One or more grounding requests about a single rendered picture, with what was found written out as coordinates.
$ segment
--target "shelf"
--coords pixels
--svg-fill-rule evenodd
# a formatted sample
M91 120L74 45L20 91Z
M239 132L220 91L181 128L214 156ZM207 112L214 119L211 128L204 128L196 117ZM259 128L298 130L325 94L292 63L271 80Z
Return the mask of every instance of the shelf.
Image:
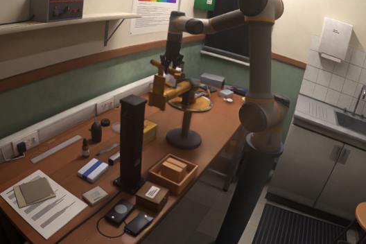
M23 31L33 31L39 30L41 28L53 28L58 26L66 26L66 25L74 25L74 24L83 24L97 21L109 21L109 20L117 20L117 19L131 19L131 18L140 18L141 15L135 13L126 13L126 12L115 12L115 13L98 13L93 15L85 15L82 19L72 19L65 21L57 21L57 22L38 22L38 21L28 21L24 23L11 24L0 26L0 35L7 35L11 33L20 33Z

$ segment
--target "electrical cable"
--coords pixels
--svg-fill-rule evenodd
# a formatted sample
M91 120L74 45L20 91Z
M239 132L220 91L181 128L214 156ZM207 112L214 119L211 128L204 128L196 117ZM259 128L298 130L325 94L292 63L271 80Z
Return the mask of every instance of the electrical cable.
M122 235L125 234L125 231L123 231L122 234L120 234L119 236L106 236L104 233L102 233L99 229L99 221L101 221L104 218L104 216L102 216L101 218L99 218L98 222L96 223L96 229L98 230L99 234L101 234L102 236L108 237L108 238L118 238L121 237Z
M28 22L28 21L32 20L32 18L34 18L34 15L31 15L30 17L28 17L27 19L22 20L22 21L8 22L8 23L0 23L0 26Z
M73 231L75 231L77 228L79 228L82 224L84 224L85 222L87 222L90 218L92 218L93 216L95 216L99 211L101 211L101 209L103 209L105 206L107 206L113 199L115 199L117 197L117 195L119 195L122 192L122 190L120 190L113 198L111 198L107 203L105 203L101 208L98 209L98 211L96 211L95 213L93 213L90 217L88 217L87 219L85 219L84 221L82 221L81 223L79 223L78 225L76 225L73 229L71 229L70 231L68 231L62 238L60 238L58 241L55 242L55 244L60 243L61 241L64 240L64 238L66 238L70 233L72 233Z

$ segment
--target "tiled wall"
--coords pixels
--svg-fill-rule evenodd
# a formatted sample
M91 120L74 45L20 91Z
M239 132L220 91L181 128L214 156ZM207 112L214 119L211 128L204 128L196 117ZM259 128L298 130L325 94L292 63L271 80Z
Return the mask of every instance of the tiled wall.
M320 37L313 35L300 93L352 112L366 85L366 53L349 47L346 60L337 63L320 56L319 42ZM365 101L361 97L357 114L366 116Z

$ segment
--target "stool seat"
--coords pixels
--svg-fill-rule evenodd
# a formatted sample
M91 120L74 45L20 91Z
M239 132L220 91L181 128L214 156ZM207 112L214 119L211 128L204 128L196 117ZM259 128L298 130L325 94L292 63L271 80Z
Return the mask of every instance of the stool seat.
M358 204L355 211L358 224L366 231L366 202Z

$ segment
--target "cream wall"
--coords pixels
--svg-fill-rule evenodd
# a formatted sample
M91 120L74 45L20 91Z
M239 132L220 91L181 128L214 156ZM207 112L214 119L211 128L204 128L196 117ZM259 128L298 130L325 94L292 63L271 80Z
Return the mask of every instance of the cream wall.
M193 10L194 0L182 0L187 16L206 17ZM0 23L27 18L29 0L0 0ZM132 12L132 0L85 0L84 15ZM110 22L110 33L119 21ZM105 22L62 26L0 35L0 79L102 51L166 39L166 32L130 35L130 20L122 23L106 47Z
M272 32L272 52L306 63L313 35L325 17L354 26L349 46L366 51L365 0L283 0L284 15Z

